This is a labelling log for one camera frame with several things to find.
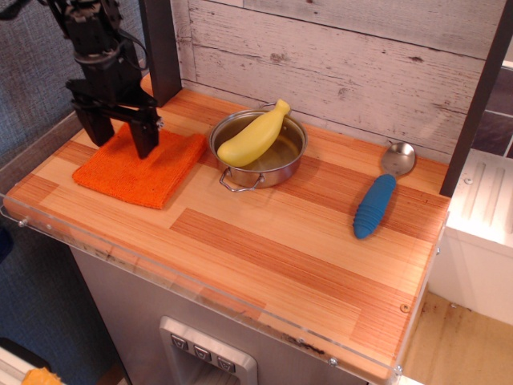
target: button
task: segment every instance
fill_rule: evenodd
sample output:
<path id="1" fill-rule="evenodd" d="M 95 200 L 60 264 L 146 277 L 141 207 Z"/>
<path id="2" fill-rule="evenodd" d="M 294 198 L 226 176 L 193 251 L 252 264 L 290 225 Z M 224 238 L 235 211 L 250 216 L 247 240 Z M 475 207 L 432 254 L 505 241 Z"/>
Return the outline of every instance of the button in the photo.
<path id="1" fill-rule="evenodd" d="M 235 373 L 235 363 L 232 363 L 227 359 L 217 356 L 217 365 L 224 371 Z"/>
<path id="2" fill-rule="evenodd" d="M 185 341 L 183 338 L 178 337 L 177 335 L 171 334 L 171 340 L 175 344 L 176 347 L 179 347 L 183 351 L 188 351 L 189 346 L 187 344 L 187 341 Z"/>
<path id="3" fill-rule="evenodd" d="M 212 356 L 210 352 L 205 350 L 203 347 L 194 346 L 194 353 L 196 353 L 196 357 L 199 359 L 203 359 L 204 361 L 210 362 L 212 361 Z"/>

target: wooden countertop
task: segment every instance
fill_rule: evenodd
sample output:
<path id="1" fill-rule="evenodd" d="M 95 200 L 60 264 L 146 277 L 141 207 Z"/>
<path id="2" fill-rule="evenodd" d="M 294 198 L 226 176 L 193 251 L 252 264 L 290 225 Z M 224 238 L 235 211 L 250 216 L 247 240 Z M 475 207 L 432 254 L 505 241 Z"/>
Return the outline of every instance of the wooden countertop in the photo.
<path id="1" fill-rule="evenodd" d="M 242 109 L 182 90 L 160 115 L 164 129 L 207 135 Z M 446 165 L 418 159 L 377 231 L 359 241 L 353 215 L 386 149 L 305 127 L 301 166 L 273 188 L 229 192 L 207 150 L 163 210 L 129 205 L 72 180 L 96 150 L 80 132 L 4 204 L 54 237 L 379 382 L 398 364 L 446 218 Z"/>

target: cable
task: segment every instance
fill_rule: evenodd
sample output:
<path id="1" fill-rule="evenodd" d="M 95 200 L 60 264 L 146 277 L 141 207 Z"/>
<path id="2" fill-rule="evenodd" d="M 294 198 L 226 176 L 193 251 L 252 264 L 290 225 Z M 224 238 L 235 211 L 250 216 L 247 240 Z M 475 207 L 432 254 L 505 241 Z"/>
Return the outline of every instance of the cable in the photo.
<path id="1" fill-rule="evenodd" d="M 119 34 L 121 36 L 123 36 L 124 38 L 131 40 L 133 43 L 137 44 L 139 47 L 141 47 L 143 49 L 143 51 L 144 51 L 144 67 L 140 67 L 139 64 L 137 64 L 137 63 L 132 63 L 127 58 L 125 58 L 125 59 L 127 59 L 128 64 L 130 64 L 135 69 L 141 70 L 141 71 L 146 71 L 149 68 L 149 62 L 147 59 L 147 51 L 146 51 L 146 48 L 144 47 L 144 45 L 136 37 L 132 36 L 125 30 L 119 29 Z"/>

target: blue spoon handle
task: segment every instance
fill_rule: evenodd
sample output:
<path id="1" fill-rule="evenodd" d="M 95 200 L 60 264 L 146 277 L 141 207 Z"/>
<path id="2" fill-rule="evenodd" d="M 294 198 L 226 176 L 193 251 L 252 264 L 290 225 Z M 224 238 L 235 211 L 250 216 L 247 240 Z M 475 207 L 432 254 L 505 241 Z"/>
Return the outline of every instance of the blue spoon handle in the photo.
<path id="1" fill-rule="evenodd" d="M 363 239 L 378 227 L 385 215 L 386 206 L 388 206 L 395 185 L 395 178 L 390 174 L 385 174 L 377 178 L 370 186 L 354 217 L 353 230 L 356 238 Z"/>

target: metal spoon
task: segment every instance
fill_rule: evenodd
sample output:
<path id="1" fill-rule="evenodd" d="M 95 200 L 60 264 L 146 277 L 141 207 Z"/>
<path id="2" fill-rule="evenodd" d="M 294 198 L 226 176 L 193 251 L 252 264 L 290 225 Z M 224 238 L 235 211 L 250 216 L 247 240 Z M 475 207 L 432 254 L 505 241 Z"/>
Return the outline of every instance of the metal spoon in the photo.
<path id="1" fill-rule="evenodd" d="M 395 189 L 395 178 L 407 174 L 415 165 L 415 151 L 408 143 L 392 144 L 382 157 L 386 174 L 374 181 L 358 206 L 353 230 L 358 239 L 369 236 L 378 227 Z"/>

